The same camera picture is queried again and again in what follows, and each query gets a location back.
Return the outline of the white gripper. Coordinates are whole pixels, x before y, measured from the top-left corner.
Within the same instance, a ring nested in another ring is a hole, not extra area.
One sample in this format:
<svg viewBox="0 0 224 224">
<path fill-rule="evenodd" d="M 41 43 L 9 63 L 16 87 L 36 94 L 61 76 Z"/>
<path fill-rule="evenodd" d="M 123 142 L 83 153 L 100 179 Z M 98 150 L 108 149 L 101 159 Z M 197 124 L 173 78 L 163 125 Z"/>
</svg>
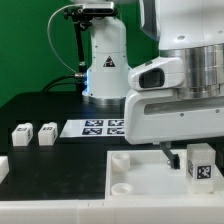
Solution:
<svg viewBox="0 0 224 224">
<path fill-rule="evenodd" d="M 165 142 L 224 136 L 224 96 L 176 100 L 174 91 L 130 90 L 124 110 L 125 139 L 130 144 L 160 143 L 174 170 L 178 154 Z"/>
</svg>

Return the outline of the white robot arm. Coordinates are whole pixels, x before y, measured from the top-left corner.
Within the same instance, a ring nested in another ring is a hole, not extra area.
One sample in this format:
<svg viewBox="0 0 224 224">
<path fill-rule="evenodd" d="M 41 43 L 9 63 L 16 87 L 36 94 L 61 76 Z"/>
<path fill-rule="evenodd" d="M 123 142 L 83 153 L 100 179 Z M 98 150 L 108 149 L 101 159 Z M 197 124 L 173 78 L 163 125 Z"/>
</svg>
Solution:
<svg viewBox="0 0 224 224">
<path fill-rule="evenodd" d="M 159 56 L 133 68 L 126 85 L 103 75 L 88 80 L 98 101 L 126 94 L 125 138 L 166 144 L 224 135 L 224 0 L 139 0 L 141 27 Z"/>
</svg>

